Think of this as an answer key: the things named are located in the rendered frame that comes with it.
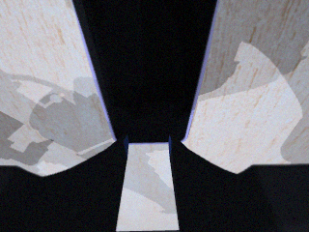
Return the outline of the black smartphone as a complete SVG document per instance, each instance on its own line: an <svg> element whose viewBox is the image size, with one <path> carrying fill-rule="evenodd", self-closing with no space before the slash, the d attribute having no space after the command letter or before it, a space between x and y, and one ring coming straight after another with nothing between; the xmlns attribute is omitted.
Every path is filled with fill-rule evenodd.
<svg viewBox="0 0 309 232"><path fill-rule="evenodd" d="M117 140L185 137L217 0L72 0Z"/></svg>

